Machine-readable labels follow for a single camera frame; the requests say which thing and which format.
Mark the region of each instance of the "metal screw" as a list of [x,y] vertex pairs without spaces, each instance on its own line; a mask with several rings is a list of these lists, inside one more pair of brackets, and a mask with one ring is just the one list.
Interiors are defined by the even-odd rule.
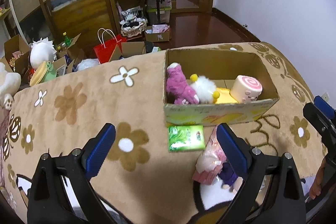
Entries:
[[292,158],[292,155],[291,155],[291,153],[286,152],[285,157],[290,160]]
[[44,154],[41,156],[41,160],[46,160],[48,157],[49,157],[49,154],[48,154],[48,153],[44,153]]
[[74,156],[78,156],[81,152],[82,152],[81,149],[76,148],[76,149],[72,150],[71,154],[73,154]]
[[259,155],[261,153],[260,149],[255,147],[252,149],[252,153],[255,154],[255,155]]

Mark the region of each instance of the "white fluffy plush toy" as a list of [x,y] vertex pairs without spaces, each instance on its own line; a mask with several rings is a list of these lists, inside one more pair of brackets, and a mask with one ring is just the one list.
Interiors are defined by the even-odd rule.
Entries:
[[219,98],[217,87],[210,79],[193,74],[190,80],[193,82],[190,86],[195,90],[200,104],[214,104]]
[[21,76],[16,72],[7,72],[5,64],[0,62],[0,107],[12,109],[13,96],[21,85]]
[[33,41],[31,45],[30,52],[30,63],[34,70],[37,70],[40,64],[44,61],[51,63],[54,61],[54,56],[56,54],[53,42],[49,41],[48,38],[40,39],[39,41]]

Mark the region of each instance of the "person's hand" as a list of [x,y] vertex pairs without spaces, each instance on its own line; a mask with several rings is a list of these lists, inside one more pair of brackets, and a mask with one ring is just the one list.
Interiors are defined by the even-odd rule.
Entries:
[[322,160],[319,170],[316,173],[314,183],[309,190],[309,196],[311,199],[315,199],[316,196],[319,196],[321,194],[321,190],[322,190],[321,183],[323,179],[323,172],[324,172],[325,165],[326,165],[326,159],[324,158]]

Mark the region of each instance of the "pink packaged toy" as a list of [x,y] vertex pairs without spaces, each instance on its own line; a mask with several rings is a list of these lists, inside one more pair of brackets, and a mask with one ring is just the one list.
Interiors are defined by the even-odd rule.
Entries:
[[214,128],[210,140],[196,163],[193,180],[211,185],[215,177],[221,172],[226,156],[217,141],[217,126]]

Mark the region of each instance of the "white wall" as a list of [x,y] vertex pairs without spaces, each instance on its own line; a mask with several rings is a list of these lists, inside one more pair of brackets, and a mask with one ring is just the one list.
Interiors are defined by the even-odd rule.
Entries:
[[214,7],[278,48],[336,108],[336,0],[214,0]]

